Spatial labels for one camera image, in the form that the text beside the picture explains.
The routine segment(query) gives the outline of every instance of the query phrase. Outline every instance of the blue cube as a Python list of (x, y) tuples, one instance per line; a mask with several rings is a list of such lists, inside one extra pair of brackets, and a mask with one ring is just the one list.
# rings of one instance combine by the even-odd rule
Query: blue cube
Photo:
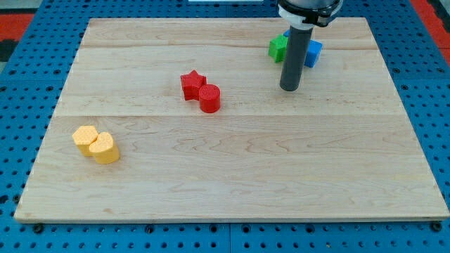
[(307, 58), (304, 62), (304, 65), (307, 67), (314, 67), (317, 61), (319, 60), (321, 50), (322, 50), (322, 43), (311, 40), (309, 42)]

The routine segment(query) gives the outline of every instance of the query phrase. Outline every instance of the yellow block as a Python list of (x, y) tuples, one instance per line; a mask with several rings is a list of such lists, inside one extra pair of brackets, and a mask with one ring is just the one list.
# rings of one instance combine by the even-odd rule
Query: yellow block
[(94, 126), (80, 126), (72, 135), (75, 145), (84, 156), (92, 156), (89, 146), (96, 141), (98, 136)]
[(102, 132), (97, 136), (97, 141), (89, 146), (89, 152), (99, 164), (108, 164), (120, 158), (119, 148), (108, 132)]

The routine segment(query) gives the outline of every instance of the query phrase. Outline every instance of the wooden cutting board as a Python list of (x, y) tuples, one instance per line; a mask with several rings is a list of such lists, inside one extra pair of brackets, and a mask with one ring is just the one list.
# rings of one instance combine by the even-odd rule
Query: wooden cutting board
[[(15, 217), (34, 223), (440, 220), (449, 210), (363, 18), (317, 28), (296, 92), (277, 18), (92, 19)], [(221, 109), (182, 98), (196, 69)], [(121, 152), (82, 157), (92, 124)]]

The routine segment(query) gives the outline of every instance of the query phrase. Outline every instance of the red surface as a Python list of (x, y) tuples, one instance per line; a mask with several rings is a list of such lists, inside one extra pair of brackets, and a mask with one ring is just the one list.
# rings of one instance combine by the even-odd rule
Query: red surface
[(220, 89), (214, 84), (202, 86), (198, 93), (200, 109), (206, 113), (213, 113), (220, 109)]
[(34, 14), (0, 14), (0, 41), (20, 41)]
[(427, 0), (411, 0), (417, 14), (427, 27), (437, 47), (441, 50), (445, 60), (450, 64), (450, 34), (444, 29), (444, 23), (436, 16), (435, 9)]
[(198, 91), (201, 86), (206, 84), (206, 77), (192, 70), (189, 74), (180, 76), (181, 87), (183, 88), (184, 100), (198, 100)]

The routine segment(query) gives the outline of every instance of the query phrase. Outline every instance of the blue table surface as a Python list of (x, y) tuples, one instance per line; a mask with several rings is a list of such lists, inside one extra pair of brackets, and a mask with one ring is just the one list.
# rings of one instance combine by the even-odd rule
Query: blue table surface
[[(449, 204), (449, 66), (407, 0), (345, 0), (340, 15), (367, 18)], [(275, 0), (44, 0), (0, 75), (0, 252), (450, 252), (448, 221), (33, 225), (13, 219), (89, 18), (276, 16)]]

